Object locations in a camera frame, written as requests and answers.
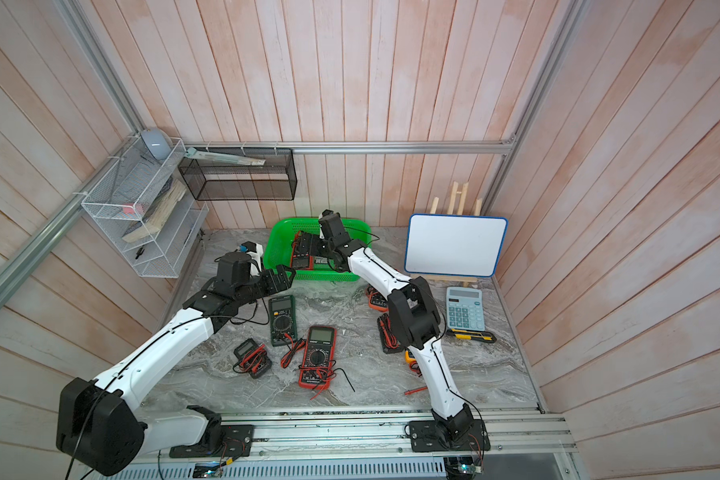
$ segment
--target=marble table surface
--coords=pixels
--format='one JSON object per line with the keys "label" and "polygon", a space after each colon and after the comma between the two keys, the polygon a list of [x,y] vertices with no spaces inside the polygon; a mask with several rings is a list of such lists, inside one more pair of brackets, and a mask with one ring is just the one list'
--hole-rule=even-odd
{"label": "marble table surface", "polygon": [[[374,252],[403,271],[405,237],[403,227],[373,229],[381,238],[371,245]],[[243,241],[252,240],[266,246],[269,230],[218,230],[207,238],[206,251],[190,292],[216,274],[214,259],[232,251]],[[279,365],[286,346],[272,347],[269,327],[247,323],[226,324],[217,334],[201,343],[176,367],[168,372],[145,398],[145,410],[175,411],[198,404],[216,412],[250,408],[295,408],[308,406],[397,406],[429,408],[426,391],[410,396],[406,390],[424,385],[404,361],[404,354],[386,355],[381,349],[376,319],[379,313],[368,307],[363,293],[367,283],[318,282],[297,280],[287,292],[296,298],[298,334],[304,336],[310,325],[334,326],[338,330],[336,367],[346,370],[355,387],[353,391],[341,373],[330,388],[317,398],[308,389],[298,386],[298,365],[303,351],[298,352],[287,369]],[[441,308],[445,289],[457,283],[430,282],[432,293]],[[536,402],[536,394],[523,364],[518,344],[501,307],[494,285],[480,280],[472,287],[483,291],[486,330],[496,335],[493,344],[470,340],[443,338],[443,351],[461,394],[474,403]],[[240,309],[248,318],[253,306]],[[263,308],[254,317],[266,321]],[[272,369],[259,379],[240,375],[232,370],[236,362],[233,350],[247,338],[264,342],[272,360]]]}

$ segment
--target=green multimeter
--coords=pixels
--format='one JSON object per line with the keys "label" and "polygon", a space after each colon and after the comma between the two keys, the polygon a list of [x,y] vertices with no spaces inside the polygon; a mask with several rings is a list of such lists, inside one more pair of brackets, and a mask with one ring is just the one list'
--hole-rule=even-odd
{"label": "green multimeter", "polygon": [[296,302],[293,295],[269,299],[269,333],[272,338],[272,346],[291,345],[292,341],[298,340],[296,336]]}

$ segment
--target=orange multimeter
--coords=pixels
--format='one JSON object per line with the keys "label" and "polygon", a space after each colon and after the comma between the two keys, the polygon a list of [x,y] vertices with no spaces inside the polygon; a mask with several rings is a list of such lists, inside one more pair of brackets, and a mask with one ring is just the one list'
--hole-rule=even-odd
{"label": "orange multimeter", "polygon": [[368,297],[368,306],[379,312],[389,312],[389,304],[378,290],[368,285],[365,288],[365,295]]}

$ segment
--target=robotic arm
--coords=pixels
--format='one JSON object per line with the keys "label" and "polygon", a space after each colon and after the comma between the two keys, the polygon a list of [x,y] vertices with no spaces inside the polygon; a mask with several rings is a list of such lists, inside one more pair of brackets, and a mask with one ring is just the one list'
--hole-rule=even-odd
{"label": "robotic arm", "polygon": [[218,271],[151,339],[96,379],[72,380],[61,392],[56,447],[103,475],[114,475],[140,453],[173,446],[221,445],[221,417],[207,408],[139,415],[147,393],[184,355],[208,340],[240,306],[288,290],[296,272],[262,271],[262,246],[246,242],[219,259]]}
{"label": "robotic arm", "polygon": [[474,418],[443,355],[441,319],[429,284],[422,277],[412,279],[397,272],[363,242],[351,238],[339,214],[326,210],[319,223],[336,271],[359,275],[386,297],[392,333],[422,370],[441,442],[450,448],[461,443]]}
{"label": "robotic arm", "polygon": [[[443,356],[441,318],[429,284],[400,274],[352,239],[339,214],[326,210],[319,224],[336,270],[359,275],[387,298],[392,333],[413,353],[429,390],[440,444],[434,450],[459,449],[475,421]],[[240,306],[290,288],[296,271],[283,265],[262,270],[261,254],[261,245],[246,242],[240,251],[222,256],[216,276],[151,339],[96,379],[67,384],[59,405],[58,449],[103,475],[118,473],[140,453],[173,446],[218,455],[219,414],[188,406],[182,412],[144,415],[139,406],[179,360],[234,318]]]}

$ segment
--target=black mounting plate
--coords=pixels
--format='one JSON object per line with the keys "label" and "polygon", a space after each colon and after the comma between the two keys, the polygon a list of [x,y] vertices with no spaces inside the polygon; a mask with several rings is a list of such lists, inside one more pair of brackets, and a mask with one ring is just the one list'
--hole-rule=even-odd
{"label": "black mounting plate", "polygon": [[215,452],[208,452],[204,447],[198,445],[182,445],[172,447],[171,458],[197,458],[197,457],[219,457],[238,458],[251,455],[251,441],[253,440],[253,425],[222,425],[221,442],[226,443],[224,453],[221,449]]}
{"label": "black mounting plate", "polygon": [[400,353],[405,350],[405,347],[400,345],[396,349],[391,349],[384,344],[384,327],[382,327],[382,318],[384,315],[376,319],[376,328],[378,328],[378,338],[382,341],[382,351],[384,353]]}
{"label": "black mounting plate", "polygon": [[[456,451],[456,452],[470,452],[477,451],[478,446],[474,444],[473,437],[480,440],[483,435],[483,421],[475,419],[472,422],[469,430],[462,436],[462,443],[460,445],[452,446],[451,448],[445,448],[438,442],[438,433],[441,431],[441,427],[438,427],[438,423],[435,420],[415,420],[408,424],[407,437],[411,439],[411,450],[416,453],[421,452],[442,452],[445,451]],[[488,435],[486,435],[482,442],[480,442],[482,450],[487,452],[490,450],[490,441]]]}

